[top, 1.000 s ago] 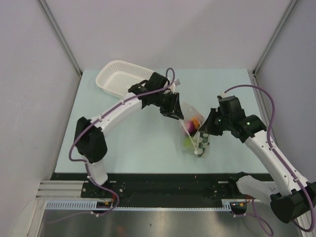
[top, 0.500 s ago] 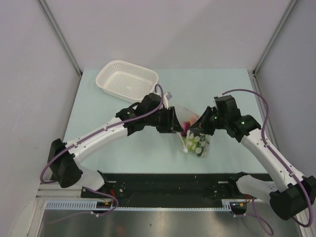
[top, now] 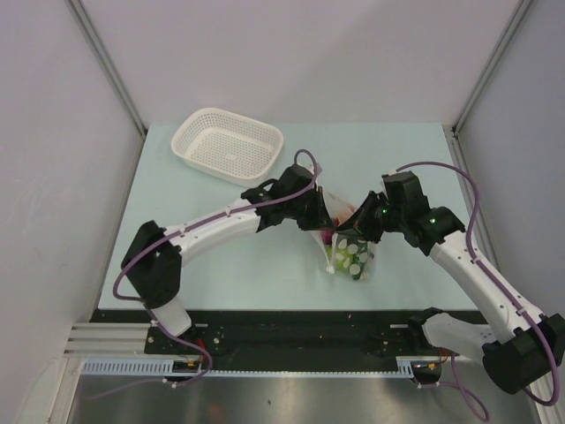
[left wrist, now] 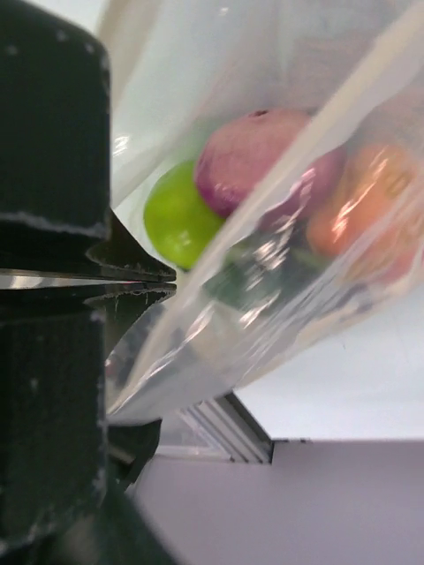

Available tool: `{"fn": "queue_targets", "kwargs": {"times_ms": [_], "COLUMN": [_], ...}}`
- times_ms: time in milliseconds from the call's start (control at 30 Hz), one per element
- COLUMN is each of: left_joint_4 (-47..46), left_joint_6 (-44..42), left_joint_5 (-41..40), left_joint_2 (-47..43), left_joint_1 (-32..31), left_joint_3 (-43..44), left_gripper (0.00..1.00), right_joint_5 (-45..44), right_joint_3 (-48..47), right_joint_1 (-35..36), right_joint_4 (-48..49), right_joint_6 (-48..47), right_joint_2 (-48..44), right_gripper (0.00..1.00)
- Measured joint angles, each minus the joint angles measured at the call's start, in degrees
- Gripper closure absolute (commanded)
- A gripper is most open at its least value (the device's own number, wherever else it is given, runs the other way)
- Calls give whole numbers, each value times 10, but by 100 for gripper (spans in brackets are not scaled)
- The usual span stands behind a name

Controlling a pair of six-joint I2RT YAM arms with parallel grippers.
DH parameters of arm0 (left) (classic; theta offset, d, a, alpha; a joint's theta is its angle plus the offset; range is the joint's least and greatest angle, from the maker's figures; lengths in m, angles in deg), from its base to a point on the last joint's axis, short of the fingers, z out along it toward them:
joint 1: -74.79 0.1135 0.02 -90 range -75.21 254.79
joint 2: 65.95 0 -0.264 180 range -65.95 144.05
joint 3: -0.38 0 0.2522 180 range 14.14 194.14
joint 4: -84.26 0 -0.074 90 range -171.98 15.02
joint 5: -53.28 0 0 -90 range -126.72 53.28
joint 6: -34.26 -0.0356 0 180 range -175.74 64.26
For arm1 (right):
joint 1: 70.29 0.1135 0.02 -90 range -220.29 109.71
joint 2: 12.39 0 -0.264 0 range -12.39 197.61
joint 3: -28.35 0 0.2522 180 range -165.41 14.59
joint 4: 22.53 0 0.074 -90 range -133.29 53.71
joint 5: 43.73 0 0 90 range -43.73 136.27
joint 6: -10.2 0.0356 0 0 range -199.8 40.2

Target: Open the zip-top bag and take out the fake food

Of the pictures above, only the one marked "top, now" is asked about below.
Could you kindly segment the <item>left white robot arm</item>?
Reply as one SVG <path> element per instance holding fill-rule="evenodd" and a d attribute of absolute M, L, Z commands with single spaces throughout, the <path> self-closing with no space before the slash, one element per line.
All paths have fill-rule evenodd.
<path fill-rule="evenodd" d="M 189 351 L 195 342 L 192 319 L 178 298 L 182 267 L 200 254 L 234 238 L 255 234 L 284 220 L 302 231 L 334 228 L 323 197 L 315 186 L 286 196 L 258 186 L 243 192 L 227 208 L 199 221 L 161 227 L 143 224 L 121 264 L 126 277 L 152 319 L 162 326 L 164 342 L 174 352 Z"/>

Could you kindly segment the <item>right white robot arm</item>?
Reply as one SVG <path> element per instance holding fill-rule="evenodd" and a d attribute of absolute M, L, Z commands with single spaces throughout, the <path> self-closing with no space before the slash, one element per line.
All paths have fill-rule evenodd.
<path fill-rule="evenodd" d="M 446 207 L 430 208 L 419 195 L 404 202 L 371 192 L 336 233 L 379 243 L 385 232 L 400 233 L 445 270 L 486 320 L 483 326 L 460 321 L 430 307 L 413 316 L 408 346 L 417 354 L 442 347 L 481 364 L 504 392 L 515 394 L 544 375 L 560 388 L 558 367 L 564 355 L 564 320 L 545 315 L 512 288 L 480 255 L 463 223 Z"/>

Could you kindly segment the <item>polka dot zip bag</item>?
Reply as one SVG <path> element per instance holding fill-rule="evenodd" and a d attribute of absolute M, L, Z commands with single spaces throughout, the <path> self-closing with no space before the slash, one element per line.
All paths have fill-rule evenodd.
<path fill-rule="evenodd" d="M 357 208 L 331 192 L 323 193 L 328 214 L 335 227 L 345 223 Z M 373 272 L 376 245 L 358 236 L 337 234 L 331 230 L 311 231 L 310 234 L 322 251 L 326 271 L 339 273 L 352 281 L 368 280 Z"/>

